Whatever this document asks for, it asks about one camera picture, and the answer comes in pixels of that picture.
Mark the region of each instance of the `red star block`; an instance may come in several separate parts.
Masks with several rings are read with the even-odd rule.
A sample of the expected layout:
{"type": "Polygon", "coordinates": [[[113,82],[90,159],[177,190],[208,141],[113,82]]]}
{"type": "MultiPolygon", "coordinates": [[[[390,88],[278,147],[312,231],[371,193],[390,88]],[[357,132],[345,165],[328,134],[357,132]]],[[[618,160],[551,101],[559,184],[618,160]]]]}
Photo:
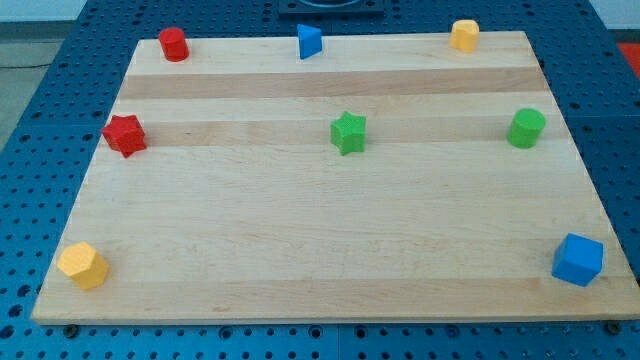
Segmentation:
{"type": "Polygon", "coordinates": [[[112,116],[109,125],[102,129],[102,135],[109,147],[120,151],[125,158],[147,148],[144,143],[144,130],[135,115],[112,116]]]}

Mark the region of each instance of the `green cylinder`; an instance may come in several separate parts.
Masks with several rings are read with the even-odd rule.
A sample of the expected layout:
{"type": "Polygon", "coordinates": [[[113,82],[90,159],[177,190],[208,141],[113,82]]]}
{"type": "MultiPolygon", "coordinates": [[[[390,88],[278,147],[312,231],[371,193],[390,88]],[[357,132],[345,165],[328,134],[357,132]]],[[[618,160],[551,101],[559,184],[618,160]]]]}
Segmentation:
{"type": "Polygon", "coordinates": [[[540,111],[520,109],[513,117],[511,128],[507,133],[507,141],[520,149],[531,148],[538,141],[546,124],[547,121],[540,111]]]}

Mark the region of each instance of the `green star block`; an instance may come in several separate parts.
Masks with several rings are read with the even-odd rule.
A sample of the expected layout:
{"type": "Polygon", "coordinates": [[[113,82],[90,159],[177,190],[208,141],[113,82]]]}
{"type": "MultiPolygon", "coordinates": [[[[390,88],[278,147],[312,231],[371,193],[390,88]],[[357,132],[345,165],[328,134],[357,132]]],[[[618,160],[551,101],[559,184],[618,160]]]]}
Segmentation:
{"type": "Polygon", "coordinates": [[[331,123],[331,143],[340,149],[340,155],[363,152],[367,118],[345,111],[340,119],[331,123]]]}

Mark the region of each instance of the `red cylinder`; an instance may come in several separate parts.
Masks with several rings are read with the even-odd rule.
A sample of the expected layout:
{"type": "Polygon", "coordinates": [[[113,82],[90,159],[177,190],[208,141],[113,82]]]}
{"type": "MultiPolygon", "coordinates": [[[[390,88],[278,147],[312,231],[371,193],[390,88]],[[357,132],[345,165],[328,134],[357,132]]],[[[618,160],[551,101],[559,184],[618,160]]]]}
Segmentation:
{"type": "Polygon", "coordinates": [[[182,61],[189,56],[189,47],[184,31],[177,27],[166,28],[158,35],[164,57],[169,61],[182,61]]]}

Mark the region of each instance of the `colored block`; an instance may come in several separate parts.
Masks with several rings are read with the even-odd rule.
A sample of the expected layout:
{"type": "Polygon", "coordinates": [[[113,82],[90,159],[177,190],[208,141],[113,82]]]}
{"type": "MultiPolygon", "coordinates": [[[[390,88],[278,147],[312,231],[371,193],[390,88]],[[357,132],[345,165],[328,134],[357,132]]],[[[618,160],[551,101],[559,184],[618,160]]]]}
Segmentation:
{"type": "Polygon", "coordinates": [[[166,28],[160,32],[158,40],[167,60],[177,62],[189,57],[189,47],[182,29],[177,27],[166,28]]]}
{"type": "Polygon", "coordinates": [[[322,51],[322,30],[313,26],[298,24],[298,45],[300,47],[300,59],[306,59],[319,53],[322,51]]]}
{"type": "Polygon", "coordinates": [[[480,27],[474,20],[458,20],[451,28],[449,45],[462,52],[472,53],[476,49],[480,27]]]}
{"type": "Polygon", "coordinates": [[[507,133],[507,141],[520,149],[531,148],[538,141],[546,124],[544,115],[538,110],[520,109],[513,117],[507,133]]]}
{"type": "Polygon", "coordinates": [[[331,123],[331,143],[340,149],[340,155],[364,151],[366,122],[366,117],[345,111],[331,123]]]}
{"type": "Polygon", "coordinates": [[[57,266],[82,290],[102,285],[109,272],[109,263],[84,241],[64,249],[57,266]]]}
{"type": "Polygon", "coordinates": [[[125,158],[136,151],[147,148],[144,143],[144,130],[135,115],[112,116],[109,125],[102,129],[102,135],[107,140],[109,147],[120,151],[125,158]]]}
{"type": "Polygon", "coordinates": [[[584,287],[602,271],[603,258],[602,243],[569,233],[556,249],[551,275],[584,287]]]}

